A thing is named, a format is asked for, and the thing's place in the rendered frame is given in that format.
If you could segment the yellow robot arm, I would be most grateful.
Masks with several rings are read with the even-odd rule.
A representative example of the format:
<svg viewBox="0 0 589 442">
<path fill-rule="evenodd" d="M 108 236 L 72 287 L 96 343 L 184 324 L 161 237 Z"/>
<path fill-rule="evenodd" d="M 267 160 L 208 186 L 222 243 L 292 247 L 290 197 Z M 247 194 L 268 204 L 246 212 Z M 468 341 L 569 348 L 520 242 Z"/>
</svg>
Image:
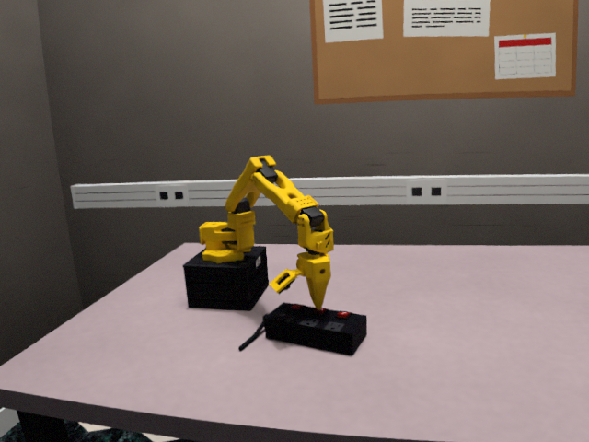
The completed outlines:
<svg viewBox="0 0 589 442">
<path fill-rule="evenodd" d="M 250 208 L 261 193 L 272 200 L 293 224 L 297 224 L 300 247 L 311 255 L 320 252 L 325 255 L 334 250 L 333 230 L 326 212 L 319 210 L 318 203 L 310 195 L 304 196 L 280 171 L 274 170 L 274 166 L 276 163 L 271 156 L 249 160 L 225 202 L 225 209 L 230 212 L 227 213 L 228 226 L 226 222 L 209 222 L 202 227 L 202 241 L 205 241 L 206 248 L 202 254 L 204 261 L 243 261 L 243 252 L 251 252 L 253 225 L 256 223 L 255 211 Z M 316 229 L 311 230 L 311 227 Z"/>
</svg>

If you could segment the black power strip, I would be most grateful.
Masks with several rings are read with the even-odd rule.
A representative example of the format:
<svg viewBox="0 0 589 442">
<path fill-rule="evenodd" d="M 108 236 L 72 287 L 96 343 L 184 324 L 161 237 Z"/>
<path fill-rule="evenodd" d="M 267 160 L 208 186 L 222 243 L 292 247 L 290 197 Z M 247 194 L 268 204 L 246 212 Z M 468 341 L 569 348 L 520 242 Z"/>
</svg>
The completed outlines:
<svg viewBox="0 0 589 442">
<path fill-rule="evenodd" d="M 367 315 L 283 302 L 263 316 L 261 325 L 238 350 L 255 340 L 264 326 L 269 339 L 353 355 L 367 335 Z"/>
</svg>

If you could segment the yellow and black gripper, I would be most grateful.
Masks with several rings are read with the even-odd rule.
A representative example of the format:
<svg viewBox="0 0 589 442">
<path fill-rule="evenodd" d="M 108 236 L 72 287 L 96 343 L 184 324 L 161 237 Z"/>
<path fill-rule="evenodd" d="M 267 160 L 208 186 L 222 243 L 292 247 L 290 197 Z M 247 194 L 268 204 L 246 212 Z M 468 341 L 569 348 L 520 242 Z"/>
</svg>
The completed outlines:
<svg viewBox="0 0 589 442">
<path fill-rule="evenodd" d="M 312 302 L 317 310 L 320 310 L 331 277 L 329 255 L 323 255 L 322 252 L 316 255 L 302 252 L 298 253 L 297 257 L 297 269 L 285 269 L 269 285 L 280 295 L 284 289 L 286 291 L 291 287 L 297 276 L 304 276 Z"/>
</svg>

